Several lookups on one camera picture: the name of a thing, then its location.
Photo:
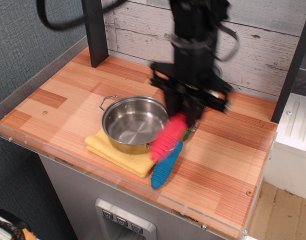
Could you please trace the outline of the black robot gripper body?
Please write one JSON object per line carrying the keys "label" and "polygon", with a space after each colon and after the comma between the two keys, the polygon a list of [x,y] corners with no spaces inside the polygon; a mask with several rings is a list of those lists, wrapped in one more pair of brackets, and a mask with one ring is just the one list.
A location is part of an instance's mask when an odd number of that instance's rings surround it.
{"label": "black robot gripper body", "polygon": [[[174,47],[174,63],[153,62],[151,84],[163,90],[181,95],[186,100],[208,103],[205,88],[219,91],[222,99],[217,100],[213,109],[225,112],[228,109],[228,95],[231,85],[217,77],[213,72],[215,54],[206,45],[196,48]],[[199,90],[193,90],[186,84],[194,85]]]}

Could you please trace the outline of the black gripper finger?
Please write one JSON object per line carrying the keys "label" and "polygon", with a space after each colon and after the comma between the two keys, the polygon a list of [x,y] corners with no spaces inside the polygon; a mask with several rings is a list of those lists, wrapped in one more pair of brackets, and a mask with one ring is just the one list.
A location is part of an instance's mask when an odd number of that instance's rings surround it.
{"label": "black gripper finger", "polygon": [[189,128],[191,128],[197,120],[202,116],[202,113],[205,110],[205,105],[196,100],[185,100],[185,114],[186,114],[186,123]]}
{"label": "black gripper finger", "polygon": [[166,91],[164,93],[164,100],[166,105],[166,111],[168,118],[184,113],[183,96],[175,94],[171,91]]}

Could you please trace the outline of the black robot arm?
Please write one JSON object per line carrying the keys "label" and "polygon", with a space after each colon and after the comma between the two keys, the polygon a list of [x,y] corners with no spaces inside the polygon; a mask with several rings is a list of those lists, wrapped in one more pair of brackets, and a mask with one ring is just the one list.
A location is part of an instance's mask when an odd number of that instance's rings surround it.
{"label": "black robot arm", "polygon": [[171,44],[172,63],[153,62],[153,86],[164,92],[169,117],[185,115],[192,127],[201,118],[205,107],[224,112],[229,104],[232,86],[214,72],[218,59],[218,31],[238,40],[238,35],[222,25],[228,18],[227,0],[171,0],[174,20]]}

